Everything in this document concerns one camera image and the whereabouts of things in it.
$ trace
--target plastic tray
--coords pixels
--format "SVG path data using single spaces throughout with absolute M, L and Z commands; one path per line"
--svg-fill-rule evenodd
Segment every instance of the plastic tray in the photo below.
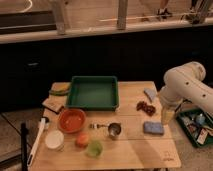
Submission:
M 115 110 L 119 105 L 115 76 L 74 76 L 66 107 L 84 110 Z
M 186 127 L 186 125 L 183 122 L 183 117 L 184 116 L 190 116 L 190 115 L 198 115 L 200 113 L 203 113 L 203 115 L 205 116 L 205 125 L 208 125 L 209 127 L 213 128 L 213 121 L 211 120 L 211 118 L 205 113 L 203 112 L 201 109 L 193 109 L 193 110 L 188 110 L 188 111 L 184 111 L 184 112 L 180 112 L 177 115 L 177 121 L 179 122 L 180 126 L 182 127 L 183 131 L 186 133 L 186 135 L 188 136 L 189 140 L 191 141 L 191 143 L 193 144 L 194 147 L 203 147 L 206 145 L 210 145 L 213 144 L 213 137 L 208 135 L 204 144 L 199 144 L 196 140 L 196 138 L 190 133 L 190 131 L 188 130 L 188 128 Z

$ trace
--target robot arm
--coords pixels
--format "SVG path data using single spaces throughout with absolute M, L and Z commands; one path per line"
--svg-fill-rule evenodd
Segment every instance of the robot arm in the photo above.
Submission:
M 175 110 L 187 99 L 213 116 L 213 89 L 202 83 L 205 76 L 205 68 L 198 62 L 168 70 L 164 75 L 165 86 L 159 92 L 163 108 Z

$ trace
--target white cup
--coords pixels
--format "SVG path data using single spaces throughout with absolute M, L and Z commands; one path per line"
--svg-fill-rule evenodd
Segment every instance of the white cup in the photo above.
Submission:
M 45 144 L 51 150 L 61 150 L 64 146 L 64 134 L 59 130 L 49 132 Z

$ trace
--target green object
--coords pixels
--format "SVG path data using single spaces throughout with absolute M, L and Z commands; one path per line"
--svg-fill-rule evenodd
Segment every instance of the green object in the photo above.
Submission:
M 204 125 L 213 128 L 213 122 L 212 120 L 207 116 L 207 114 L 205 112 L 203 112 L 201 109 L 193 109 L 193 110 L 187 110 L 184 112 L 180 112 L 177 115 L 177 121 L 179 122 L 180 126 L 182 127 L 183 131 L 186 133 L 186 135 L 188 136 L 189 140 L 191 141 L 191 143 L 193 144 L 194 147 L 196 148 L 200 148 L 206 145 L 210 145 L 213 144 L 213 136 L 210 136 L 208 134 L 204 144 L 199 144 L 197 142 L 197 138 L 195 138 L 191 132 L 189 131 L 189 129 L 187 128 L 187 126 L 184 124 L 184 117 L 189 117 L 192 118 L 192 116 L 197 116 L 199 114 L 203 114 L 205 116 L 205 123 Z
M 86 154 L 90 157 L 98 157 L 103 151 L 103 146 L 98 140 L 91 140 L 86 148 Z
M 74 76 L 66 107 L 115 110 L 119 105 L 115 76 Z

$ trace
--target red fruit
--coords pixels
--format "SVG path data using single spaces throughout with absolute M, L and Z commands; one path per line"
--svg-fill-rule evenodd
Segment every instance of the red fruit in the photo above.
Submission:
M 89 144 L 89 135 L 85 132 L 78 134 L 75 144 L 77 147 L 86 147 Z

